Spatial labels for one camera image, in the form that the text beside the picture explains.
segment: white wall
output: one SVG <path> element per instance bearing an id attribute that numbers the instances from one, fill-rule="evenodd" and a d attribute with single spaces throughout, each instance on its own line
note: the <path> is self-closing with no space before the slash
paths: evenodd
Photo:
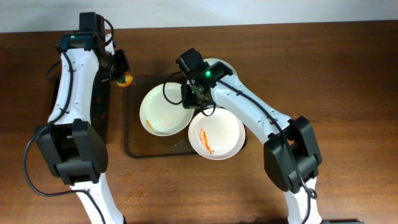
<path id="1" fill-rule="evenodd" d="M 0 0 L 0 32 L 75 30 L 95 11 L 115 28 L 398 19 L 398 0 Z"/>

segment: wooden table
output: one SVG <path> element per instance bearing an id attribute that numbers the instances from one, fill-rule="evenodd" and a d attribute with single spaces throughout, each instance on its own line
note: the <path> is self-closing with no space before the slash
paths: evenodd
<path id="1" fill-rule="evenodd" d="M 50 113 L 45 72 L 63 32 L 0 34 L 0 223 L 89 223 L 76 195 L 28 188 L 22 153 Z M 312 121 L 323 164 L 318 209 L 325 220 L 398 220 L 398 22 L 340 22 L 116 30 L 135 77 L 167 75 L 190 47 L 222 58 L 266 103 Z M 225 161 L 200 156 L 132 159 L 124 153 L 125 92 L 113 86 L 109 187 L 128 223 L 250 223 L 287 217 L 283 193 L 263 168 L 262 145 Z M 67 190 L 35 145 L 28 168 L 44 192 Z"/>

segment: table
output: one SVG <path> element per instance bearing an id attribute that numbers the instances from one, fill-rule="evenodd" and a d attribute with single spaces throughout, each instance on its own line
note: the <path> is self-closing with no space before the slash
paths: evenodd
<path id="1" fill-rule="evenodd" d="M 65 32 L 0 34 L 0 223 L 89 223 L 76 195 L 28 188 L 22 153 L 50 114 L 47 69 Z M 318 209 L 325 220 L 398 220 L 398 21 L 116 30 L 135 77 L 168 75 L 191 47 L 222 58 L 266 103 L 307 117 L 317 135 Z M 128 223 L 251 223 L 287 217 L 264 172 L 262 145 L 225 161 L 132 159 L 123 149 L 123 98 L 111 91 L 109 188 Z M 44 192 L 67 190 L 35 145 L 28 168 Z"/>

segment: yellow object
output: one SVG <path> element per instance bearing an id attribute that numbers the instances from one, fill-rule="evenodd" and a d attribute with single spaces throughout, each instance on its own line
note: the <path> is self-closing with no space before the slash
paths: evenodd
<path id="1" fill-rule="evenodd" d="M 132 75 L 127 72 L 119 80 L 116 80 L 116 84 L 120 87 L 127 87 L 132 83 Z"/>

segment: brown tabletop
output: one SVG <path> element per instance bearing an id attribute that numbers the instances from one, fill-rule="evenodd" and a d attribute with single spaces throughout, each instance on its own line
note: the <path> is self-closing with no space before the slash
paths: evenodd
<path id="1" fill-rule="evenodd" d="M 22 153 L 50 114 L 63 32 L 0 34 L 0 223 L 89 223 L 76 195 L 44 198 L 28 188 Z M 398 220 L 398 22 L 340 22 L 116 30 L 135 77 L 176 71 L 190 47 L 222 58 L 266 103 L 307 117 L 323 164 L 317 182 L 324 220 Z M 264 171 L 262 145 L 248 133 L 225 161 L 198 155 L 133 159 L 123 149 L 125 90 L 113 84 L 107 178 L 128 223 L 239 223 L 287 217 L 283 193 Z M 67 190 L 37 146 L 28 157 L 36 186 Z"/>

